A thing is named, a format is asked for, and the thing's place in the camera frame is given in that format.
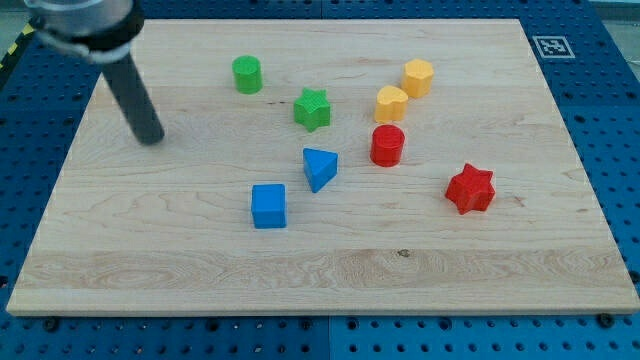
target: green cylinder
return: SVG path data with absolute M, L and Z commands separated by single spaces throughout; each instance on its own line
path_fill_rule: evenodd
M 238 92 L 255 94 L 262 89 L 262 72 L 257 58 L 250 55 L 240 56 L 233 61 L 232 67 Z

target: yellow black warning tape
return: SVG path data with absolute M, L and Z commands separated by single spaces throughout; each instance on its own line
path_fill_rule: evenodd
M 30 24 L 25 25 L 16 41 L 9 46 L 6 54 L 0 60 L 0 91 L 9 80 L 9 75 L 18 64 L 18 60 L 35 34 Z

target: green block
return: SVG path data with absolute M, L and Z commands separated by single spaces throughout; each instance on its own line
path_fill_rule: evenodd
M 293 116 L 298 124 L 309 132 L 331 123 L 331 104 L 327 101 L 327 91 L 304 88 L 293 104 Z
M 262 89 L 262 72 L 257 58 L 250 55 L 240 56 L 233 61 L 232 68 L 238 92 L 255 94 Z

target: red star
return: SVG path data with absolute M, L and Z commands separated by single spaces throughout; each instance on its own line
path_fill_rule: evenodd
M 493 171 L 464 164 L 462 173 L 451 178 L 445 197 L 456 204 L 460 215 L 470 210 L 485 211 L 496 194 L 491 186 L 492 176 Z

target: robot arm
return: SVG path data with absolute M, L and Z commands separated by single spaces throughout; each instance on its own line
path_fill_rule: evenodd
M 65 55 L 102 65 L 136 139 L 159 142 L 164 130 L 129 53 L 144 16 L 139 0 L 24 0 L 42 41 Z

